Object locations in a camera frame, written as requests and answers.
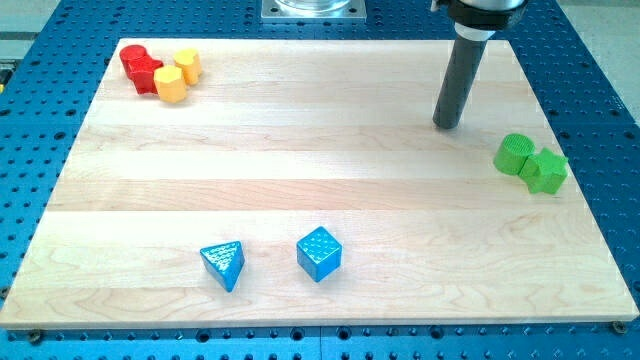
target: wooden board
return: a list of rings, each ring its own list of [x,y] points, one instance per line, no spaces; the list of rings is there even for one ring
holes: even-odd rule
[[[122,40],[206,71],[178,105],[112,61],[17,275],[8,328],[631,320],[636,305],[573,176],[530,195],[492,157],[560,149],[506,42],[461,126],[437,131],[448,41]],[[344,245],[314,283],[295,243]],[[198,250],[241,240],[227,294]]]

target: yellow block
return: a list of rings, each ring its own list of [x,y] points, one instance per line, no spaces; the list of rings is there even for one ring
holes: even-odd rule
[[[189,85],[198,83],[198,77],[202,74],[200,55],[196,49],[184,49],[173,55],[176,66],[184,72],[184,78]]]
[[[182,69],[173,65],[163,66],[153,73],[153,82],[160,99],[177,103],[187,97],[187,84]]]

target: green cylinder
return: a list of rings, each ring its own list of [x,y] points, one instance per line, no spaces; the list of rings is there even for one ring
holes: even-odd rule
[[[525,161],[536,150],[533,141],[522,134],[509,134],[493,158],[493,165],[507,175],[518,175]]]

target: wooden tabletop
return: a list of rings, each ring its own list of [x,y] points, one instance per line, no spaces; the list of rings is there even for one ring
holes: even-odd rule
[[[570,174],[535,194],[492,158],[519,132],[561,153],[507,42],[492,41],[458,129],[431,121],[450,41],[124,39],[200,50],[183,103],[138,96],[117,53],[0,325],[162,328],[631,320]],[[314,283],[318,226],[342,266]],[[198,250],[242,241],[226,293]]]

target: blue cube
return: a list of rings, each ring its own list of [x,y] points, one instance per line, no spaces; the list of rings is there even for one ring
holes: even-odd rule
[[[342,245],[320,226],[298,241],[298,264],[319,282],[340,267]]]
[[[222,287],[231,292],[244,265],[242,244],[234,241],[200,250],[204,267]]]

